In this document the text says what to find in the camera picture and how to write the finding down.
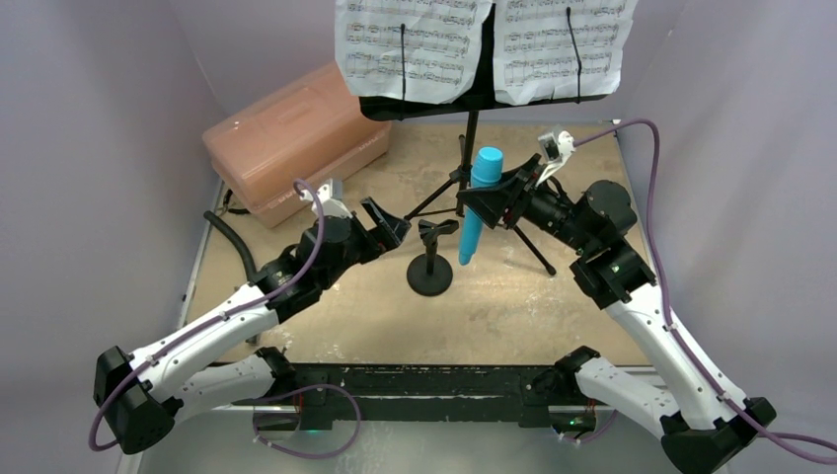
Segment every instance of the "storage box lid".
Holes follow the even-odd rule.
[[[248,207],[262,205],[385,126],[360,113],[335,63],[203,134],[213,166]]]

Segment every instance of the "round black base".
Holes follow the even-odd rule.
[[[453,281],[453,269],[444,257],[436,255],[433,275],[427,274],[427,255],[415,257],[407,267],[407,283],[410,288],[422,296],[442,294]]]

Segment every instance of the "black cable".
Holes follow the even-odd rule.
[[[241,257],[241,263],[244,265],[244,274],[247,276],[247,281],[253,282],[256,278],[256,262],[253,260],[253,254],[250,253],[250,249],[247,248],[247,244],[241,240],[241,236],[233,230],[226,222],[221,220],[220,217],[213,214],[210,211],[203,213],[203,218],[208,220],[213,227],[218,229],[218,232],[224,235],[227,240],[233,244],[238,255]]]
[[[576,83],[578,85],[578,92],[575,96],[575,103],[581,103],[581,56],[578,55],[578,45],[575,44],[575,33],[572,32],[572,23],[570,22],[570,11],[571,8],[567,7],[567,26],[570,28],[570,39],[572,40],[572,48],[575,49],[575,60],[578,61],[578,79]]]
[[[224,199],[221,201],[221,206],[224,208],[224,210],[226,212],[229,212],[231,214],[236,214],[236,215],[246,215],[246,214],[250,213],[246,209],[236,209],[236,208],[230,207],[230,200],[232,200],[232,198],[233,198],[233,190],[227,190],[227,192],[224,193]]]

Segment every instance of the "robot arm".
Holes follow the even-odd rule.
[[[104,418],[124,453],[148,448],[176,423],[203,411],[296,388],[293,367],[276,348],[262,348],[237,363],[208,366],[242,341],[319,301],[322,292],[345,270],[397,248],[410,230],[408,221],[388,214],[369,197],[361,201],[376,224],[368,230],[334,199],[330,185],[320,188],[318,197],[325,211],[324,238],[313,265],[287,290],[244,311],[230,311],[275,292],[299,272],[315,247],[316,223],[302,233],[299,244],[285,248],[226,301],[181,330],[130,354],[113,347],[99,356],[94,400],[100,408],[140,364],[149,364],[104,410]],[[303,198],[312,199],[307,193]],[[158,354],[181,337],[187,338]]]
[[[559,360],[544,377],[544,390],[562,390],[613,406],[660,438],[669,459],[682,472],[713,472],[756,436],[709,386],[670,333],[674,326],[698,360],[733,401],[762,426],[776,418],[767,400],[747,398],[704,353],[677,316],[663,319],[660,288],[648,265],[625,240],[637,222],[628,192],[599,181],[572,202],[553,177],[555,159],[541,165],[534,155],[503,173],[499,184],[459,192],[490,228],[510,229],[523,218],[573,248],[575,282],[637,342],[668,390],[645,384],[590,348]]]

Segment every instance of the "black hose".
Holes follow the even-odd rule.
[[[241,257],[241,263],[244,265],[244,275],[247,276],[247,281],[253,282],[256,278],[256,262],[253,260],[253,254],[250,253],[250,249],[247,248],[247,244],[241,240],[241,236],[233,230],[226,222],[221,220],[220,217],[212,213],[211,211],[207,211],[203,213],[203,218],[209,221],[213,227],[218,229],[218,232],[224,235],[227,240],[233,244],[238,255]]]

